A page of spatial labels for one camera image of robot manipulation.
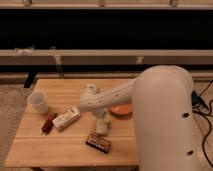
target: black cable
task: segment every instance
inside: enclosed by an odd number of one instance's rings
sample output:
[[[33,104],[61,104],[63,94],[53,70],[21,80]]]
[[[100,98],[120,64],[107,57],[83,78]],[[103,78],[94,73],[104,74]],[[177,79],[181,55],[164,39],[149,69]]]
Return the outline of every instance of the black cable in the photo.
[[[206,160],[208,161],[209,165],[213,168],[213,163],[212,163],[211,160],[209,159],[209,157],[208,157],[208,155],[207,155],[207,153],[206,153],[206,148],[205,148],[206,141],[207,141],[209,135],[210,135],[211,132],[212,132],[212,124],[211,124],[211,122],[209,121],[209,119],[207,118],[206,114],[203,114],[202,112],[196,112],[196,114],[202,116],[202,117],[208,122],[208,125],[209,125],[208,132],[206,133],[206,135],[204,136],[203,141],[202,141],[202,150],[203,150],[203,154],[204,154]]]
[[[209,101],[209,112],[208,112],[208,113],[202,112],[202,111],[200,110],[199,107],[197,107],[197,109],[198,109],[198,111],[199,111],[200,113],[202,113],[203,115],[213,117],[213,115],[211,115],[211,114],[212,114],[212,104],[213,104],[213,99]]]
[[[203,93],[206,92],[206,90],[208,90],[208,88],[211,86],[211,84],[213,83],[213,80],[210,81],[210,83],[207,85],[206,88],[204,88],[204,90],[199,94],[199,97],[203,95]]]

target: white mug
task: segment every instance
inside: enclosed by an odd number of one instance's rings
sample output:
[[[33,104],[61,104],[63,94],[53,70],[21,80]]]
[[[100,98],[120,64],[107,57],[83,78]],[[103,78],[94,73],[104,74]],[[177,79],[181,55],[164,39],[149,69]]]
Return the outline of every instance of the white mug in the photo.
[[[27,98],[27,103],[35,108],[40,114],[45,114],[48,111],[47,97],[42,91],[35,91]]]

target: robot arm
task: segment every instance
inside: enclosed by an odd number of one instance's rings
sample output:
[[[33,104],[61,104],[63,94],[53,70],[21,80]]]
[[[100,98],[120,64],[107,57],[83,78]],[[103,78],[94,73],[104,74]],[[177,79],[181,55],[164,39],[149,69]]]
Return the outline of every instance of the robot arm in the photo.
[[[100,93],[96,85],[86,85],[77,106],[80,113],[87,111],[95,112],[110,106],[130,103],[135,80],[133,79],[102,93]]]
[[[140,170],[199,171],[192,90],[193,80],[186,70],[156,66],[103,93],[94,85],[86,86],[78,108],[94,112],[132,102]]]

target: power cord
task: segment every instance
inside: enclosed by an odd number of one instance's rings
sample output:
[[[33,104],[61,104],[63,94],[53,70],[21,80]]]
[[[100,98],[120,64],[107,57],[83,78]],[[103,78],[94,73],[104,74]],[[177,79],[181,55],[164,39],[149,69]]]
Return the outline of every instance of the power cord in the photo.
[[[207,131],[207,133],[205,134],[205,136],[204,136],[204,138],[203,138],[203,140],[202,140],[202,150],[203,150],[203,154],[204,154],[204,156],[205,156],[207,162],[208,162],[209,165],[213,168],[213,163],[212,163],[211,160],[209,159],[209,157],[208,157],[208,155],[207,155],[207,152],[206,152],[206,148],[205,148],[206,141],[207,141],[209,135],[210,135],[211,132],[212,132],[212,124],[211,124],[210,120],[209,120],[207,117],[208,117],[208,116],[213,117],[213,116],[212,116],[212,115],[207,115],[207,114],[205,114],[205,113],[202,113],[202,112],[200,111],[199,108],[198,108],[198,110],[199,110],[199,111],[194,111],[194,110],[193,110],[193,112],[194,112],[195,114],[197,114],[197,115],[202,116],[202,117],[208,122],[208,125],[209,125],[208,131]]]
[[[209,89],[209,87],[211,86],[212,83],[213,83],[213,80],[211,80],[211,81],[209,82],[209,84],[206,86],[206,88],[204,88],[204,89],[201,91],[201,93],[199,94],[199,97],[201,97],[201,96]],[[203,117],[203,118],[207,121],[207,123],[208,123],[208,131],[207,131],[207,133],[204,135],[204,138],[203,138],[203,140],[202,140],[202,150],[203,150],[203,154],[204,154],[204,156],[205,156],[207,162],[208,162],[209,165],[213,168],[213,163],[212,163],[212,161],[209,159],[208,154],[207,154],[207,152],[206,152],[206,148],[205,148],[206,141],[207,141],[209,135],[210,135],[211,132],[212,132],[212,124],[211,124],[210,120],[208,119],[208,117],[213,117],[213,115],[211,115],[211,114],[212,114],[212,104],[213,104],[213,99],[209,101],[209,111],[208,111],[208,113],[205,113],[205,112],[203,112],[203,111],[200,110],[201,104],[199,104],[198,106],[195,107],[195,109],[197,109],[197,110],[193,110],[193,113],[195,113],[195,114],[197,114],[197,115]]]
[[[199,94],[199,97],[201,97],[203,93],[205,93],[206,90],[208,90],[208,88],[211,86],[212,83],[213,83],[213,80],[211,80],[210,83],[206,86],[206,88],[204,88],[204,90]]]

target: wooden table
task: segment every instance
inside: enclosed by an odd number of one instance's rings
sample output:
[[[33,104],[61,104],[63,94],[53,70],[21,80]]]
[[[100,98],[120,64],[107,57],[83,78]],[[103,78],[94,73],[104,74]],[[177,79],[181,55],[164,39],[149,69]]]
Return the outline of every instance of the wooden table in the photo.
[[[94,83],[105,90],[126,81],[128,79],[41,79],[35,90],[46,92],[49,114],[61,114],[78,103],[85,84]],[[96,119],[91,113],[84,113],[62,132],[54,128],[49,135],[44,136],[41,135],[41,127],[46,118],[47,115],[42,116],[27,106],[5,161],[6,167],[137,165],[132,117],[112,117],[109,135],[106,137],[112,142],[108,154],[85,144],[86,137],[95,131]]]

